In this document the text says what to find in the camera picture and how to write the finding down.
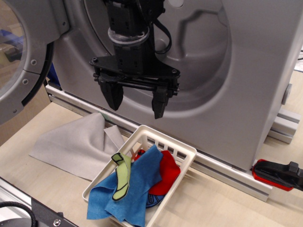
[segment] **yellow-green cloth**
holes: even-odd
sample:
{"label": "yellow-green cloth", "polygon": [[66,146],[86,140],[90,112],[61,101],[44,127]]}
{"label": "yellow-green cloth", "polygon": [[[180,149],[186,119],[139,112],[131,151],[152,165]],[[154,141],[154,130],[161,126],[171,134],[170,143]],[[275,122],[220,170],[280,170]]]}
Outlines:
{"label": "yellow-green cloth", "polygon": [[121,153],[116,153],[112,159],[118,167],[116,168],[117,175],[117,189],[113,194],[113,200],[119,201],[124,198],[129,189],[129,180],[131,176],[131,158]]}

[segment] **black clamp handle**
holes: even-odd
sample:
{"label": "black clamp handle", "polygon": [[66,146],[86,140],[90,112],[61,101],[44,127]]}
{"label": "black clamp handle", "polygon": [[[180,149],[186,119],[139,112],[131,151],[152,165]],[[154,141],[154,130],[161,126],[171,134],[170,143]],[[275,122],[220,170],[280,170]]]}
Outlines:
{"label": "black clamp handle", "polygon": [[260,159],[252,169],[253,177],[271,186],[290,191],[303,191],[303,170],[295,162],[283,165]]}

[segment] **red cloth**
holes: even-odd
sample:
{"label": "red cloth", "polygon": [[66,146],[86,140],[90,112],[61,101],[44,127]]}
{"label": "red cloth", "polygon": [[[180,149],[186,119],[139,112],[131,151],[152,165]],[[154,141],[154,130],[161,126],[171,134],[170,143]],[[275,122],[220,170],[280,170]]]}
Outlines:
{"label": "red cloth", "polygon": [[[135,160],[137,160],[144,152],[144,150],[140,150]],[[179,166],[177,166],[175,162],[174,157],[168,150],[162,151],[162,154],[163,158],[160,162],[160,175],[162,177],[162,180],[149,190],[148,193],[152,195],[167,194],[181,172]]]}

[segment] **black cable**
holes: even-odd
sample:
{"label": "black cable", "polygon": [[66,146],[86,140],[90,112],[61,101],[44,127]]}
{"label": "black cable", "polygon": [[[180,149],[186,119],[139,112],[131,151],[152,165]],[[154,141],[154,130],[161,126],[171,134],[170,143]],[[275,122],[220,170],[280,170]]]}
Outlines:
{"label": "black cable", "polygon": [[157,26],[162,32],[164,32],[164,34],[169,38],[169,44],[167,45],[167,47],[165,47],[163,50],[161,51],[156,51],[155,53],[157,54],[164,54],[166,52],[168,52],[171,48],[171,35],[169,33],[169,30],[163,25],[161,24],[161,22],[159,20],[156,20],[154,22],[155,26]]}
{"label": "black cable", "polygon": [[2,208],[2,207],[18,207],[18,208],[25,210],[29,214],[30,219],[32,220],[31,227],[36,227],[35,215],[34,215],[33,211],[30,208],[28,208],[26,205],[19,203],[19,202],[8,201],[8,202],[0,202],[0,208]]}

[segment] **grey panel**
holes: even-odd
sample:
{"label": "grey panel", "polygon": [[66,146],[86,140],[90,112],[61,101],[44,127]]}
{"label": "grey panel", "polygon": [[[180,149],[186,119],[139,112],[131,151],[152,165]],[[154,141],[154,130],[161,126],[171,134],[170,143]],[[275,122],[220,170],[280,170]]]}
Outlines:
{"label": "grey panel", "polygon": [[[73,30],[56,42],[55,67],[66,92],[109,109],[87,63],[107,54],[106,43],[85,26],[89,17],[81,4],[65,3]],[[165,8],[160,20],[174,44],[160,59],[180,69],[180,93],[154,120],[152,94],[125,88],[115,113],[250,169],[302,46],[303,2],[187,0],[179,8],[165,1]],[[156,41],[167,42],[158,31]]]}

